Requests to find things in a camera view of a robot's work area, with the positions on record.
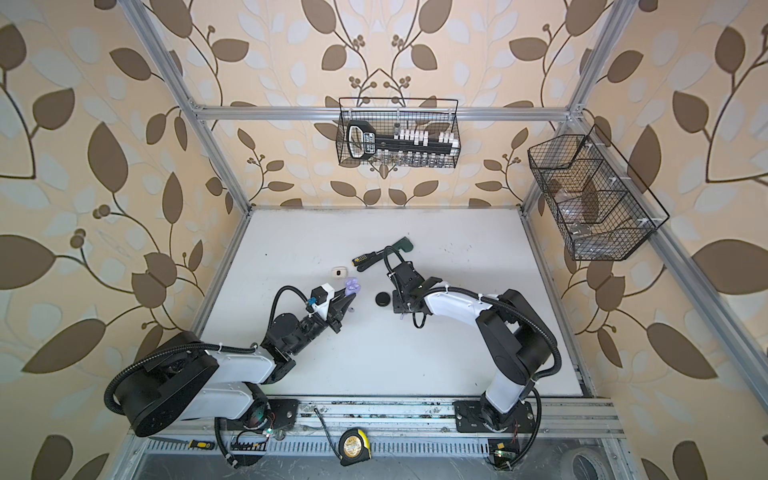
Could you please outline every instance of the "black puck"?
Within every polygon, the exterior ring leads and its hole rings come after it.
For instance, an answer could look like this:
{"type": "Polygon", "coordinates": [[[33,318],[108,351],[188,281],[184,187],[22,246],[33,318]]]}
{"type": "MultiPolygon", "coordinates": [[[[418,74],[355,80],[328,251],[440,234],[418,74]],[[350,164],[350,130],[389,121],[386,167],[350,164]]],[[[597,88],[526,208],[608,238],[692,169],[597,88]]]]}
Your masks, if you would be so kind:
{"type": "Polygon", "coordinates": [[[376,305],[387,306],[389,305],[389,294],[387,292],[381,292],[376,295],[376,305]]]}

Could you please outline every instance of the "wire basket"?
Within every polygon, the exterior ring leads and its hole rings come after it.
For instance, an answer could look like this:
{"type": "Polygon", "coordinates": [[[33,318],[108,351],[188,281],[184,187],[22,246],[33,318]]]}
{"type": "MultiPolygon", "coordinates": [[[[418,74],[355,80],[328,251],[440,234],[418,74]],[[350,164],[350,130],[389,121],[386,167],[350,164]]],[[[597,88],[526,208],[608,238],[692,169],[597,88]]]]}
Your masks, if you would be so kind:
{"type": "Polygon", "coordinates": [[[339,165],[456,168],[457,108],[458,100],[446,98],[340,98],[339,165]]]}
{"type": "Polygon", "coordinates": [[[605,160],[598,147],[605,138],[593,127],[586,135],[560,135],[528,149],[531,172],[573,260],[626,260],[669,219],[629,162],[628,173],[619,174],[605,160]],[[648,192],[664,213],[647,211],[627,182],[648,192]]]}

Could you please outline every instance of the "white table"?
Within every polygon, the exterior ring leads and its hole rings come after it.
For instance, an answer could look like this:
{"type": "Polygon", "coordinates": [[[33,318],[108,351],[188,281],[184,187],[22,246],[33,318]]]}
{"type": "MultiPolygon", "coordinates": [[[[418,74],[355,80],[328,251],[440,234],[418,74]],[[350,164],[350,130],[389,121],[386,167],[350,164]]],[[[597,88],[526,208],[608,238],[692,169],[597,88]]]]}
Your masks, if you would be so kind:
{"type": "MultiPolygon", "coordinates": [[[[358,273],[352,258],[381,250],[401,237],[414,245],[417,272],[479,293],[523,294],[557,338],[563,366],[541,380],[543,396],[580,396],[571,360],[518,211],[488,210],[256,210],[210,314],[202,340],[249,346],[266,330],[275,292],[293,285],[309,296],[330,283],[335,266],[347,266],[362,289],[337,335],[326,329],[299,355],[278,383],[263,386],[272,395],[478,396],[496,368],[480,332],[458,320],[428,316],[416,329],[392,306],[374,297],[392,293],[383,262],[358,273]]],[[[392,265],[397,264],[391,256],[392,265]]],[[[277,315],[301,319],[301,301],[285,292],[277,315]]]]}

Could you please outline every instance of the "wallpaper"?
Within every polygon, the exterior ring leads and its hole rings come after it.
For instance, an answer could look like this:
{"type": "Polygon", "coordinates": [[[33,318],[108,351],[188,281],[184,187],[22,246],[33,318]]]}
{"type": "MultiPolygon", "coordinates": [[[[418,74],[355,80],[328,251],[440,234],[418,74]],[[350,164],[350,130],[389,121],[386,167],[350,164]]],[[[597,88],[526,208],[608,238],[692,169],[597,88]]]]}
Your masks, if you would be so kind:
{"type": "Polygon", "coordinates": [[[768,417],[653,247],[577,263],[539,211],[531,221],[586,370],[637,467],[648,480],[764,478],[768,417]]]}
{"type": "Polygon", "coordinates": [[[104,387],[189,328],[240,220],[113,7],[0,2],[4,478],[108,471],[104,387]]]}
{"type": "Polygon", "coordinates": [[[564,106],[607,0],[145,1],[199,104],[564,106]]]}
{"type": "Polygon", "coordinates": [[[768,349],[768,3],[641,2],[592,93],[670,226],[768,349]]]}
{"type": "MultiPolygon", "coordinates": [[[[220,121],[214,130],[256,207],[489,207],[522,203],[525,151],[551,137],[546,122],[466,122],[457,168],[342,167],[336,125],[220,121]]],[[[211,178],[211,194],[219,182],[211,178]]]]}

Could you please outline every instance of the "white tabletop surface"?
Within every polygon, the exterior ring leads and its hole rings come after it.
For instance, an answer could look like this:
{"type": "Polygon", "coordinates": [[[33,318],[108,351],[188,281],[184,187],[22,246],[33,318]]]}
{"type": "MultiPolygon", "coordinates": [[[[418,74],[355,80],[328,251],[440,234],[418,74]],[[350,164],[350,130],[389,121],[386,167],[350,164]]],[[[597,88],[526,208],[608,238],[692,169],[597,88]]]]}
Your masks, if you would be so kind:
{"type": "MultiPolygon", "coordinates": [[[[256,210],[205,326],[202,340],[249,346],[266,330],[275,292],[294,285],[307,296],[322,283],[338,290],[335,266],[346,266],[362,289],[342,329],[331,329],[295,356],[296,366],[279,382],[263,386],[273,395],[476,396],[496,368],[475,326],[428,316],[416,329],[392,306],[374,297],[392,283],[383,262],[358,273],[352,258],[408,237],[404,253],[423,277],[437,276],[479,293],[518,290],[552,330],[563,366],[537,387],[543,396],[580,396],[562,333],[523,231],[518,211],[487,210],[256,210]]],[[[397,259],[392,256],[392,265],[397,259]]],[[[306,315],[301,301],[285,292],[277,315],[306,315]]],[[[550,359],[545,367],[551,365],[550,359]]]]}

